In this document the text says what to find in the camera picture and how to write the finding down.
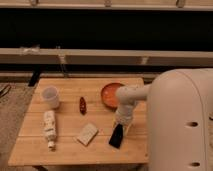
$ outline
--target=red chili pepper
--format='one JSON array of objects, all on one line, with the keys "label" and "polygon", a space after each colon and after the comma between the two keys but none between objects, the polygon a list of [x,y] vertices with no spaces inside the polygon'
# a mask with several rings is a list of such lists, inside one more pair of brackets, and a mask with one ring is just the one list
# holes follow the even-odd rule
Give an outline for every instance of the red chili pepper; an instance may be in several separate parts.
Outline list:
[{"label": "red chili pepper", "polygon": [[80,98],[80,103],[79,103],[79,109],[81,114],[86,114],[87,112],[87,105],[86,105],[86,101],[83,97]]}]

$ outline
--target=white mug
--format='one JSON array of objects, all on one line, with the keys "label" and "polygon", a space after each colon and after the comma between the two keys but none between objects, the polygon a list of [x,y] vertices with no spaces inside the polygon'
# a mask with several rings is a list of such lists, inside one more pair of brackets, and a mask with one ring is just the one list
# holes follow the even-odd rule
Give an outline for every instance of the white mug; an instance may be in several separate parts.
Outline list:
[{"label": "white mug", "polygon": [[54,86],[46,87],[41,92],[41,98],[44,102],[46,102],[51,109],[55,109],[59,107],[59,95],[58,90]]}]

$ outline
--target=gray carpet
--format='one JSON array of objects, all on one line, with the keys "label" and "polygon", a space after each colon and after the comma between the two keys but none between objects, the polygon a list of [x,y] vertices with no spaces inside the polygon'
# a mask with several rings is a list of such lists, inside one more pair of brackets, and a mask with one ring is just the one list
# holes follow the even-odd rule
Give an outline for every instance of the gray carpet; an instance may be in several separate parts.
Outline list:
[{"label": "gray carpet", "polygon": [[[0,89],[6,83],[0,83]],[[35,171],[32,167],[9,167],[7,161],[22,124],[35,88],[27,83],[11,83],[12,89],[0,98],[0,171]],[[49,171],[145,171],[146,166],[129,165],[85,165],[50,166]]]}]

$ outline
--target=white robot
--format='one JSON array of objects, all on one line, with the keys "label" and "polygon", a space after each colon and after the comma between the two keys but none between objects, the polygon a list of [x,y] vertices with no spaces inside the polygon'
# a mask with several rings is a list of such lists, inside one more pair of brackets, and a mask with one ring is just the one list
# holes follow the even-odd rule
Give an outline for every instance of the white robot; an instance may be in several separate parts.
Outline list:
[{"label": "white robot", "polygon": [[147,100],[150,171],[210,171],[208,118],[213,113],[213,69],[165,72],[151,85],[117,90],[116,123],[128,127]]}]

